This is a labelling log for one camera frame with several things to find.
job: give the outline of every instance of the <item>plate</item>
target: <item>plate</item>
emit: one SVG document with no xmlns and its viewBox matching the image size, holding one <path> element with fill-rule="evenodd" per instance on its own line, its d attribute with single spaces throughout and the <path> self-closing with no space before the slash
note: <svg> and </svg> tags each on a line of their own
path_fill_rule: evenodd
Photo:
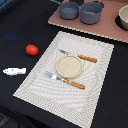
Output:
<svg viewBox="0 0 128 128">
<path fill-rule="evenodd" d="M 56 71 L 63 78 L 75 78 L 82 73 L 83 63 L 76 56 L 66 55 L 57 61 Z"/>
</svg>

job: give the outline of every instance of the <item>woven placemat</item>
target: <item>woven placemat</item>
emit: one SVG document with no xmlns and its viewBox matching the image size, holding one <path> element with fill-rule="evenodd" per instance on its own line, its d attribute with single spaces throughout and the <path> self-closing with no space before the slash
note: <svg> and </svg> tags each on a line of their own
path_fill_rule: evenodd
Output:
<svg viewBox="0 0 128 128">
<path fill-rule="evenodd" d="M 30 74 L 13 96 L 49 111 L 82 128 L 89 128 L 114 46 L 66 32 L 59 32 Z M 85 85 L 78 89 L 51 80 L 44 73 L 56 73 L 56 61 L 64 55 L 58 49 L 96 58 L 97 63 L 82 60 L 82 74 L 72 79 Z"/>
</svg>

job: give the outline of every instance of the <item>tomato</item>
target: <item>tomato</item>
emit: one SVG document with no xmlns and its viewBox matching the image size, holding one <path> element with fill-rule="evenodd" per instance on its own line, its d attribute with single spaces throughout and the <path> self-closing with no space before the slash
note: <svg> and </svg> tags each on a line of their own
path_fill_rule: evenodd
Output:
<svg viewBox="0 0 128 128">
<path fill-rule="evenodd" d="M 34 45 L 28 45 L 26 47 L 26 53 L 29 54 L 29 55 L 32 55 L 32 56 L 35 56 L 38 54 L 38 48 Z"/>
</svg>

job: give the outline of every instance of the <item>utensil handle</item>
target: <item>utensil handle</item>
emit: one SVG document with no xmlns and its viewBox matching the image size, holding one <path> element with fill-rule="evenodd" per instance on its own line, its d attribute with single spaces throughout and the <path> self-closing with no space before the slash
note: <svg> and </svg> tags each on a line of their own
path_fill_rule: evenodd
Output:
<svg viewBox="0 0 128 128">
<path fill-rule="evenodd" d="M 83 55 L 78 55 L 78 57 L 79 57 L 80 59 L 88 60 L 88 61 L 91 61 L 91 62 L 94 62 L 94 63 L 97 62 L 97 59 L 94 59 L 94 58 L 91 58 L 91 57 L 87 57 L 87 56 L 83 56 Z"/>
<path fill-rule="evenodd" d="M 64 79 L 63 82 L 64 82 L 64 83 L 67 83 L 67 84 L 70 84 L 70 85 L 72 85 L 72 86 L 75 86 L 75 87 L 77 87 L 77 88 L 80 88 L 80 89 L 85 89 L 85 86 L 84 86 L 84 85 L 79 84 L 79 83 L 76 83 L 76 82 L 73 82 L 73 81 L 68 80 L 68 79 Z"/>
</svg>

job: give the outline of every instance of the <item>fish figurine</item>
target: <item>fish figurine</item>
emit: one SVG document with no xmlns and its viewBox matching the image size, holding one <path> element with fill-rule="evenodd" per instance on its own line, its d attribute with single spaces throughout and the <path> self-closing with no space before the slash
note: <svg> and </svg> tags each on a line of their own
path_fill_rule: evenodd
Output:
<svg viewBox="0 0 128 128">
<path fill-rule="evenodd" d="M 17 74 L 25 74 L 26 73 L 26 68 L 7 68 L 3 70 L 3 73 L 6 75 L 17 75 Z"/>
</svg>

